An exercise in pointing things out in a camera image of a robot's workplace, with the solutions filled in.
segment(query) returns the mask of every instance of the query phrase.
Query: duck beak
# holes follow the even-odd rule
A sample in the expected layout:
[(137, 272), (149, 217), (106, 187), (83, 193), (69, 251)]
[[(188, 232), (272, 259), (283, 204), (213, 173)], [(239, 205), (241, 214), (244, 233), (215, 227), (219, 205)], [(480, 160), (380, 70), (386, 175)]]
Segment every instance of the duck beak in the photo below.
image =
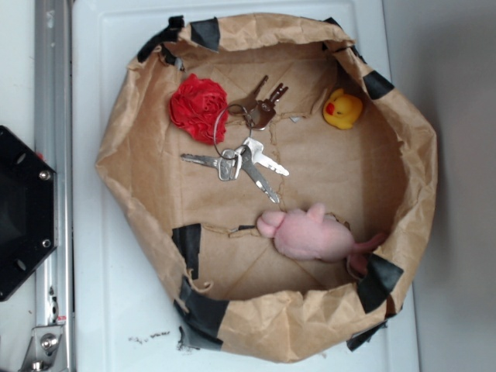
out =
[(329, 115), (334, 114), (334, 104), (329, 103), (327, 107), (325, 107), (325, 112), (327, 112)]

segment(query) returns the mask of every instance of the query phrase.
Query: plush pig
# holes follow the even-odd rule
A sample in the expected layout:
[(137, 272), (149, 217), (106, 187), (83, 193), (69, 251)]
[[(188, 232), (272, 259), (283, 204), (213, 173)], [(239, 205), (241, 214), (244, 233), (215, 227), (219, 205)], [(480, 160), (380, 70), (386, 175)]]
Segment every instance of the plush pig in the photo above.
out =
[(356, 243), (351, 232), (325, 210), (317, 203), (307, 212), (265, 211), (257, 220), (257, 228), (262, 236), (274, 238), (276, 249), (287, 257), (325, 262), (347, 258), (349, 268), (365, 275), (367, 259), (362, 254), (375, 250), (388, 236), (380, 232), (368, 242)]

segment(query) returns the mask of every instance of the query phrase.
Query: metal rail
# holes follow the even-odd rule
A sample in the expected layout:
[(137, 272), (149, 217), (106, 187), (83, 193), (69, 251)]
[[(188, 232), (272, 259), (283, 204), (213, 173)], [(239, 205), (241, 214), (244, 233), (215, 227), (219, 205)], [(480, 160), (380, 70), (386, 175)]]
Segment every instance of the metal rail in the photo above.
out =
[[(64, 341), (57, 343), (57, 362), (49, 369), (44, 369), (51, 372), (75, 370), (71, 170), (72, 5), (72, 0), (36, 0), (35, 5), (35, 151), (42, 154), (43, 159), (57, 172), (57, 249), (36, 271), (38, 329), (33, 330), (32, 343), (35, 343), (37, 334), (43, 337), (43, 327), (49, 330), (58, 326)], [(40, 367), (42, 361), (29, 360), (32, 357), (30, 355), (36, 354), (30, 354), (28, 350), (21, 370), (36, 370), (36, 365)]]

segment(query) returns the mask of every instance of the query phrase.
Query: red fabric rose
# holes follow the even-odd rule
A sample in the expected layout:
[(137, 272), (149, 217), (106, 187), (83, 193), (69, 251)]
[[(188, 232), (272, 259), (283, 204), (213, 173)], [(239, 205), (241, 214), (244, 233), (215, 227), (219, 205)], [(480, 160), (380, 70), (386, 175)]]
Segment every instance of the red fabric rose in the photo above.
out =
[[(220, 112), (227, 107), (227, 93), (210, 79), (195, 74), (183, 81), (169, 101), (170, 119), (195, 140), (214, 144), (214, 125)], [(226, 132), (226, 111), (219, 120), (215, 141), (221, 143)]]

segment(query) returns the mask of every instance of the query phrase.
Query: brown paper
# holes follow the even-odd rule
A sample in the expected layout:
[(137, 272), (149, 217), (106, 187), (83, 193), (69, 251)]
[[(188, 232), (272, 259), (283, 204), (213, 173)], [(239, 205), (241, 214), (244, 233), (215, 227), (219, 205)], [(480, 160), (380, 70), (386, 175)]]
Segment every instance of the brown paper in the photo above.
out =
[[(338, 27), (288, 15), (240, 15), (219, 20), (215, 53), (184, 28), (167, 48), (184, 72), (160, 59), (129, 64), (98, 155), (108, 185), (171, 299), (182, 277), (203, 295), (230, 300), (218, 338), (222, 349), (268, 360), (295, 361), (349, 339), (400, 311), (427, 244), (436, 195), (436, 135), (397, 90), (371, 100), (363, 76), (373, 68), (350, 50)], [(169, 119), (168, 101), (188, 74), (221, 84), (229, 101), (246, 96), (266, 74), (259, 98), (289, 87), (270, 127), (253, 133), (264, 153), (290, 172), (258, 167), (281, 196), (275, 205), (243, 172), (221, 182), (216, 170), (181, 161), (182, 153), (216, 157)], [(335, 88), (360, 97), (362, 116), (351, 130), (323, 120)], [(291, 117), (301, 117), (293, 122)], [(237, 148), (249, 130), (230, 118), (221, 149)], [(344, 263), (297, 262), (278, 254), (255, 225), (267, 209), (324, 202), (350, 223), (357, 241), (379, 230), (390, 237), (375, 252), (405, 272), (389, 299), (365, 314)], [(171, 239), (172, 229), (201, 223), (198, 279)]]

